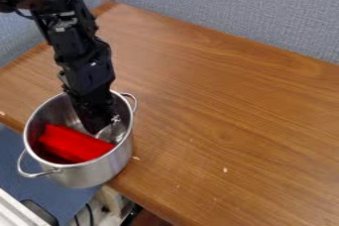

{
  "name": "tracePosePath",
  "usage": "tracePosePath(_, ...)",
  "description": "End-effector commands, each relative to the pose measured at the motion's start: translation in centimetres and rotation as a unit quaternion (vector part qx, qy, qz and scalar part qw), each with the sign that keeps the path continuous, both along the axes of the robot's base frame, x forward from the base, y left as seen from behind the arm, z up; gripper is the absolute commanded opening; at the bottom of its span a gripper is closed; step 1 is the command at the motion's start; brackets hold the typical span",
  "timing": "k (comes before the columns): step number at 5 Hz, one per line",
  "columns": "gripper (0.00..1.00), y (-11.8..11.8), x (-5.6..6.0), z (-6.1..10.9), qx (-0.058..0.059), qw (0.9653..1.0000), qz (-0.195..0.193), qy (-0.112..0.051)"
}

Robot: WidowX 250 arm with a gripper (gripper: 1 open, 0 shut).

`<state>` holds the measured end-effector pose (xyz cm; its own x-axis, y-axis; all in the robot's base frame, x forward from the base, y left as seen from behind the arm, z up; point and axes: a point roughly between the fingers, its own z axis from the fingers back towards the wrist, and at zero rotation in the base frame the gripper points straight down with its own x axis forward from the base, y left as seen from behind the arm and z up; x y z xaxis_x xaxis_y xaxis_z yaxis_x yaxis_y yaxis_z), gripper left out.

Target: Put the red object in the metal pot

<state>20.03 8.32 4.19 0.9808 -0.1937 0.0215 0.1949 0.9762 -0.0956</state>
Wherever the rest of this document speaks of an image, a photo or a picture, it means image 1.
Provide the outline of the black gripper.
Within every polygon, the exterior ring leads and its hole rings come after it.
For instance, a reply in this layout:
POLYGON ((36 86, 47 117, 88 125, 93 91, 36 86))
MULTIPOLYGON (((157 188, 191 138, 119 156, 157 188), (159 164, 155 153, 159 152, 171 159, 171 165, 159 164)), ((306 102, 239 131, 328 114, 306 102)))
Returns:
POLYGON ((84 128, 96 134, 117 116, 116 97, 109 95, 115 80, 111 47, 107 43, 57 44, 57 65, 63 69, 59 78, 64 91, 84 128))

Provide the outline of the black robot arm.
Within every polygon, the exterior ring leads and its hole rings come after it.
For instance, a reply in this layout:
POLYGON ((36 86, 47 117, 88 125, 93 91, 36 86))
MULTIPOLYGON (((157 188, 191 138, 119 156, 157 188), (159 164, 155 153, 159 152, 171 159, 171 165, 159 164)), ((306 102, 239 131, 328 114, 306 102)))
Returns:
POLYGON ((84 0, 0 0, 1 13, 24 11, 53 48, 64 92, 85 130, 95 134, 115 114, 111 47, 96 36, 95 16, 84 0))

